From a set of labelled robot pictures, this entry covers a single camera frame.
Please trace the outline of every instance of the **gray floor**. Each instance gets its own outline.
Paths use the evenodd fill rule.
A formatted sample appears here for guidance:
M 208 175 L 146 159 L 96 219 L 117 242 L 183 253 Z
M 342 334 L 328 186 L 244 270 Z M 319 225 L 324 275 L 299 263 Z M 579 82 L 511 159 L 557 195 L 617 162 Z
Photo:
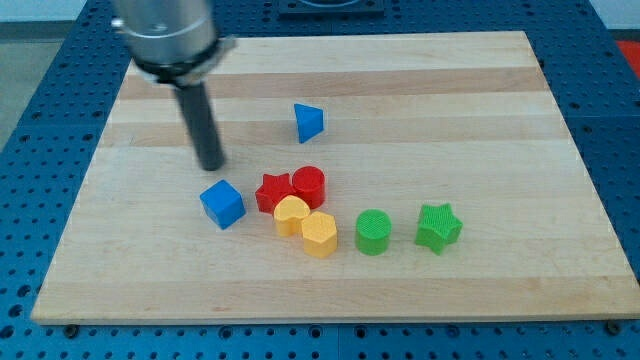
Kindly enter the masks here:
M 0 149 L 15 129 L 62 40 L 0 43 Z

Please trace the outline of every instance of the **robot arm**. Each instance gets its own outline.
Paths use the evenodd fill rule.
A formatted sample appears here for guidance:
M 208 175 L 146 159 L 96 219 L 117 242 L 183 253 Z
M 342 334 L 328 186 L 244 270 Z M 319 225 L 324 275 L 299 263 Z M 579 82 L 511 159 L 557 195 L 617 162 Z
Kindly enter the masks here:
M 156 83 L 170 84 L 205 170 L 224 163 L 203 79 L 233 47 L 220 40 L 210 0 L 112 0 L 133 61 Z

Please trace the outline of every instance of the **yellow hexagonal block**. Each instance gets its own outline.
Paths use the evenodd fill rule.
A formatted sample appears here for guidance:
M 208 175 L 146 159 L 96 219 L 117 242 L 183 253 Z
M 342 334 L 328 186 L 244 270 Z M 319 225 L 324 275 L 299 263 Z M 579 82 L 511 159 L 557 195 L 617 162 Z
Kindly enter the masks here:
M 302 232 L 301 222 L 311 210 L 304 200 L 297 196 L 289 195 L 282 199 L 273 210 L 273 219 L 276 221 L 276 231 L 280 236 L 291 236 Z
M 338 248 L 338 229 L 333 216 L 316 211 L 302 220 L 304 252 L 326 258 Z

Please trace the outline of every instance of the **red cylinder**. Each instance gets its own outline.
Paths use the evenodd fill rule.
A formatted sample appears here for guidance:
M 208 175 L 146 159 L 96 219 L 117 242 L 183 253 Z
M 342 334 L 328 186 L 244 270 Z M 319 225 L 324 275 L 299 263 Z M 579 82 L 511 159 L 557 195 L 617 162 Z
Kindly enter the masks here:
M 315 166 L 305 166 L 296 170 L 291 178 L 296 195 L 304 200 L 311 209 L 324 203 L 325 179 L 322 170 Z

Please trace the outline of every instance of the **wooden board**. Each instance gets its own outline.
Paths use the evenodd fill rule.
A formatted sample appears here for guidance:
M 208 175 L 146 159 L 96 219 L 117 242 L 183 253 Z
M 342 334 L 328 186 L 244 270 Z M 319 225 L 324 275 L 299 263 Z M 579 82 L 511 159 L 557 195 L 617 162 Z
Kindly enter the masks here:
M 201 171 L 167 88 L 131 68 L 32 317 L 42 324 L 512 321 L 635 317 L 640 291 L 521 32 L 241 39 L 208 84 L 228 154 Z M 326 111 L 297 143 L 293 103 Z M 253 193 L 325 170 L 339 248 L 305 255 Z M 227 179 L 228 231 L 198 195 Z M 413 243 L 421 204 L 465 224 Z M 384 209 L 389 250 L 354 246 Z

